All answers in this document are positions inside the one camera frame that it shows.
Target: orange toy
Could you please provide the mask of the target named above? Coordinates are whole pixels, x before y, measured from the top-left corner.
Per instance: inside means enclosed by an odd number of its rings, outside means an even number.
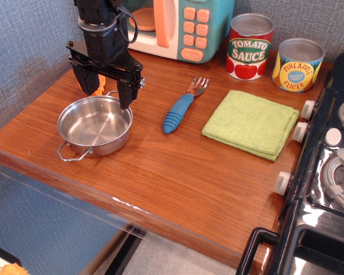
[[[29,275],[29,273],[25,268],[22,268],[17,264],[9,264],[2,268],[0,275]]]
[[[99,87],[93,94],[91,94],[91,96],[101,96],[104,92],[105,76],[102,76],[99,74],[98,79],[99,79]]]

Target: microwave button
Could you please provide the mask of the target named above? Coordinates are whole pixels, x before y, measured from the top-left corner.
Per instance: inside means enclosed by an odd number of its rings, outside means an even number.
[[[197,50],[197,49],[184,48],[181,51],[181,56],[184,59],[187,59],[187,60],[190,60],[190,61],[199,62],[204,57],[204,54],[203,54],[202,51]]]
[[[196,34],[198,36],[207,36],[208,30],[209,30],[209,27],[207,24],[197,24],[196,26]]]
[[[196,38],[196,42],[195,42],[196,48],[205,49],[207,45],[208,45],[208,40],[205,37]]]
[[[185,33],[194,33],[194,31],[195,31],[194,22],[184,22],[183,23],[183,31]]]
[[[183,17],[186,20],[194,20],[195,19],[195,14],[196,14],[196,9],[194,7],[186,7],[183,10]]]
[[[207,23],[209,21],[209,10],[200,9],[197,11],[197,21]]]
[[[186,46],[193,46],[195,43],[195,37],[190,34],[185,34],[183,36],[183,44]]]

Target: toy stove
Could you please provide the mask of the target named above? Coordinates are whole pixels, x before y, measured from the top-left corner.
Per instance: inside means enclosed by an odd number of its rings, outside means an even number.
[[[295,171],[281,172],[279,233],[252,232],[237,274],[248,274],[259,243],[272,245],[264,274],[344,274],[344,53],[327,87],[307,101],[294,139],[303,144]]]

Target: pot handle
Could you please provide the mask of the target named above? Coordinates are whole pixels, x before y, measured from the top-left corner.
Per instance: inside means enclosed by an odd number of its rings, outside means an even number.
[[[107,94],[106,94],[106,96],[110,96],[110,94],[112,94],[112,93],[118,93],[119,91],[109,91]]]
[[[82,154],[82,155],[80,156],[80,158],[78,158],[78,159],[64,159],[64,158],[62,157],[61,153],[60,153],[60,150],[63,149],[64,146],[65,146],[67,143],[69,143],[69,142],[65,141],[65,142],[57,149],[57,154],[60,156],[60,159],[61,159],[62,161],[64,161],[64,162],[78,162],[79,160],[82,160],[82,159],[86,156],[87,153],[92,153],[92,152],[93,152],[92,147],[89,147],[89,149],[88,149],[84,154]]]

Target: floor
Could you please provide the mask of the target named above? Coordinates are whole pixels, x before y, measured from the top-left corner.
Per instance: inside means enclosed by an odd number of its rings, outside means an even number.
[[[112,254],[95,275],[104,275]],[[234,275],[236,270],[194,250],[148,232],[122,275]]]

